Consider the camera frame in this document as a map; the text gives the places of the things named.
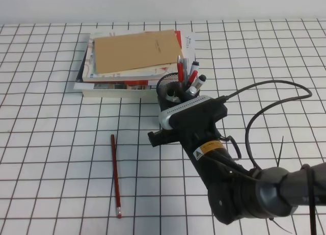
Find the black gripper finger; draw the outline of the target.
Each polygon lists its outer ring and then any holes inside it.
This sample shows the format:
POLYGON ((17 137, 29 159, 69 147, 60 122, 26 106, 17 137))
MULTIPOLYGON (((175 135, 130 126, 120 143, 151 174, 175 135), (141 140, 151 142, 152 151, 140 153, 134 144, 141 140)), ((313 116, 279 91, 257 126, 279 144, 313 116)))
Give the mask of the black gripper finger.
POLYGON ((152 147, 166 145, 179 142, 180 131, 161 129, 157 132, 149 132, 148 138, 152 147))

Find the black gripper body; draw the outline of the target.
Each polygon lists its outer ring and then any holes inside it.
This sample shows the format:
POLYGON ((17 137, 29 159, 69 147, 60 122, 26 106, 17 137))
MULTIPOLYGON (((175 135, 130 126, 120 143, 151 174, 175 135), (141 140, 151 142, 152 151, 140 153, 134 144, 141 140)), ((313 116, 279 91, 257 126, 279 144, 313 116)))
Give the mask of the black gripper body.
POLYGON ((216 132, 210 132, 207 130, 196 132, 189 129, 179 131, 179 143, 185 150, 189 150, 191 153, 199 151, 202 155, 204 155, 213 150, 225 149, 221 140, 222 135, 218 129, 216 132))

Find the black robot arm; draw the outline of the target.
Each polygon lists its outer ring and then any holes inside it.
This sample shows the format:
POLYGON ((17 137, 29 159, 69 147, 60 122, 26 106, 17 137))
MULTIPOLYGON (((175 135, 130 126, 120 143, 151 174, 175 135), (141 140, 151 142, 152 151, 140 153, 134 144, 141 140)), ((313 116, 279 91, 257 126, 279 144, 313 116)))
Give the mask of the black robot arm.
POLYGON ((159 114, 162 129, 149 133, 152 146, 179 142, 208 191, 214 216, 224 224, 242 218, 286 217, 300 205, 325 205, 325 164, 246 170, 221 143, 216 122, 227 108, 214 102, 178 105, 159 114))

